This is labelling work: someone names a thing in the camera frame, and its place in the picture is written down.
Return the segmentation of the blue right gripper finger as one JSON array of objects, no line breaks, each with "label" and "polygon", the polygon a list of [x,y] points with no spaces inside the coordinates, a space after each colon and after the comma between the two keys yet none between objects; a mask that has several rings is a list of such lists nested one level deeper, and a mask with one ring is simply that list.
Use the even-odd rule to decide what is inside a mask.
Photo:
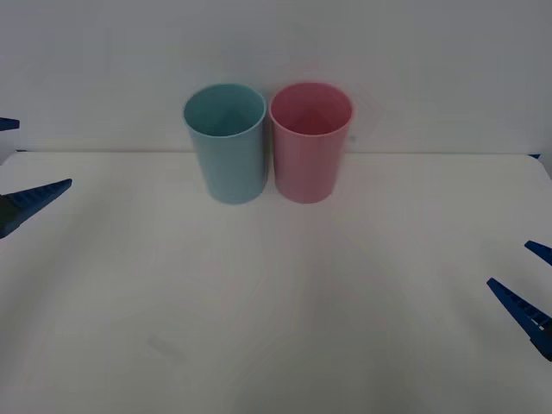
[{"label": "blue right gripper finger", "polygon": [[494,278],[486,282],[492,293],[530,338],[530,342],[551,361],[551,317],[519,297]]},{"label": "blue right gripper finger", "polygon": [[544,261],[552,262],[552,248],[535,241],[527,241],[524,246]]}]

